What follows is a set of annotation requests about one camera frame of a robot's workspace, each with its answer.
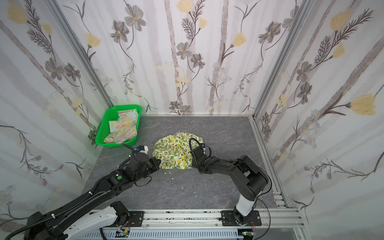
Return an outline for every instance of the pastel floral fabric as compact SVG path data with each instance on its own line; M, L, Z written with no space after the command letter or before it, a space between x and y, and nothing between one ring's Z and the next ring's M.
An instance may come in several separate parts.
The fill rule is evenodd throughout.
M195 138L200 143L203 139L187 132L177 132L174 135L168 135L155 143L153 156L161 160L160 167L163 169L192 168L192 155L189 150L189 139ZM195 141L191 142L192 148L197 147Z

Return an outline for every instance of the robotic arm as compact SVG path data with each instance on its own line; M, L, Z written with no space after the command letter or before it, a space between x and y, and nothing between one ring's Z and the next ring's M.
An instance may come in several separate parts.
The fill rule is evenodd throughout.
M191 140L198 143L198 147L193 150ZM245 225L255 206L257 196L269 182L268 175L245 155L238 159L224 160L211 155L206 156L204 144L196 139L190 139L189 144L193 156L192 167L197 168L201 174L221 173L231 177L241 193L239 202L234 208L234 218L238 225ZM11 233L5 240L10 240L23 231L25 231L24 240L72 240L94 229L126 223L131 216L120 201L113 202L100 212L86 215L99 204L131 188L141 178L152 179L150 174L159 169L161 161L155 157L149 158L146 146L138 146L136 149L124 146L132 150L130 157L116 170L97 180L89 192L44 215L40 212L32 214L25 227Z

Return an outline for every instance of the folded clothing in basket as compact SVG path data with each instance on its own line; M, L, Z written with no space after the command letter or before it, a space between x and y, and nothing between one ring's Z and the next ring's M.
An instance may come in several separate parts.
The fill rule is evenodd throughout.
M109 121L111 134L104 139L105 143L122 144L137 135L136 123L139 117L137 110L118 111L118 115L117 121Z

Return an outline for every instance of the floral wallpaper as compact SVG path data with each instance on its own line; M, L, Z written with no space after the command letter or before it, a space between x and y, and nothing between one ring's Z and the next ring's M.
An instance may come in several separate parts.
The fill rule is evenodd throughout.
M108 107L44 1L1 1L0 13L5 238L31 214L56 209L82 192L101 150L94 137Z
M115 105L248 114L301 1L58 0Z
M311 238L382 239L384 2L316 1L257 116Z

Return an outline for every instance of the lemon print fabric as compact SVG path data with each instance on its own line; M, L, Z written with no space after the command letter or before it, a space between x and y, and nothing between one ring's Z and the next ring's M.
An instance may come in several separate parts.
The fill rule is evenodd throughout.
M161 160L160 167L163 169L192 168L192 155L188 144L190 138L195 138L203 143L202 138L187 132L178 132L158 140L154 146L153 156ZM198 146L195 141L192 141L191 145L192 148Z

